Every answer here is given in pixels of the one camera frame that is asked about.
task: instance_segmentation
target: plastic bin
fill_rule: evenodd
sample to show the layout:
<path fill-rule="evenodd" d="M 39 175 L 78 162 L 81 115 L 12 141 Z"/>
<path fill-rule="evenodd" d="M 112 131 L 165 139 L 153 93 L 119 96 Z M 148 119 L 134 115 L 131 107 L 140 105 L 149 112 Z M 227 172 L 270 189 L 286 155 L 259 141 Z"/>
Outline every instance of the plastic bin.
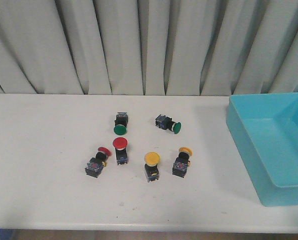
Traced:
<path fill-rule="evenodd" d="M 298 205 L 298 92 L 232 95 L 226 123 L 261 203 Z"/>

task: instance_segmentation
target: white tabletop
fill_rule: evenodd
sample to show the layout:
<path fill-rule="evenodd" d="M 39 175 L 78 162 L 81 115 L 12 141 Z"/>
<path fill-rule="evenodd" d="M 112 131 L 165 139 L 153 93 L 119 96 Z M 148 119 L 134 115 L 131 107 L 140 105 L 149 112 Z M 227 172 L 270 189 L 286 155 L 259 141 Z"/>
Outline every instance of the white tabletop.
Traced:
<path fill-rule="evenodd" d="M 261 205 L 226 125 L 228 97 L 0 94 L 0 228 L 298 233 L 298 206 Z M 85 166 L 128 112 L 129 163 Z M 159 114 L 179 134 L 155 127 Z M 193 150 L 185 178 L 179 147 Z M 160 154 L 147 183 L 144 155 Z"/>

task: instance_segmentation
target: yellow button cap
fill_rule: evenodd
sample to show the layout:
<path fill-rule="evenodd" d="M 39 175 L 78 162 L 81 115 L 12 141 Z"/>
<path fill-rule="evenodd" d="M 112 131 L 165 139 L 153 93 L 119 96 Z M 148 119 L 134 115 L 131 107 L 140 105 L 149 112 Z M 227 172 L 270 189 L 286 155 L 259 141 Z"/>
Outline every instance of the yellow button cap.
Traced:
<path fill-rule="evenodd" d="M 193 151 L 186 146 L 182 146 L 181 148 L 179 148 L 179 152 L 187 152 L 189 153 L 190 157 L 193 155 Z"/>
<path fill-rule="evenodd" d="M 148 165 L 155 166 L 160 162 L 160 156 L 158 153 L 151 151 L 144 156 L 144 161 Z"/>

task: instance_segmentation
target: green button cap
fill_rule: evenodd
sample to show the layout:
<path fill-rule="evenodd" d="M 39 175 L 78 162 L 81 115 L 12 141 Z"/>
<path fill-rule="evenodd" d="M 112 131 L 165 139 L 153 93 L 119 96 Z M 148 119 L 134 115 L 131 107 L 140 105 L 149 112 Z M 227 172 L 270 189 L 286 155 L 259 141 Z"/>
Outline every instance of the green button cap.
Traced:
<path fill-rule="evenodd" d="M 117 135 L 124 135 L 127 132 L 127 128 L 124 125 L 116 125 L 113 128 L 113 131 Z"/>
<path fill-rule="evenodd" d="M 181 129 L 181 122 L 177 122 L 174 126 L 173 126 L 173 132 L 174 134 L 177 134 L 180 132 Z"/>

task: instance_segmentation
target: red button cap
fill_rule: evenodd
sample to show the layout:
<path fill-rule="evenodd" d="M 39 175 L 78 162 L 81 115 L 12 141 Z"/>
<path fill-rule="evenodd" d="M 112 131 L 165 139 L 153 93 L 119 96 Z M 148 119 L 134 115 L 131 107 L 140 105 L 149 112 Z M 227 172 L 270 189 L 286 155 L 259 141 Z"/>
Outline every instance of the red button cap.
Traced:
<path fill-rule="evenodd" d="M 103 146 L 99 147 L 98 151 L 104 152 L 108 157 L 112 155 L 111 151 Z"/>
<path fill-rule="evenodd" d="M 124 149 L 127 147 L 128 141 L 124 137 L 117 137 L 115 140 L 113 140 L 112 145 L 116 149 Z"/>

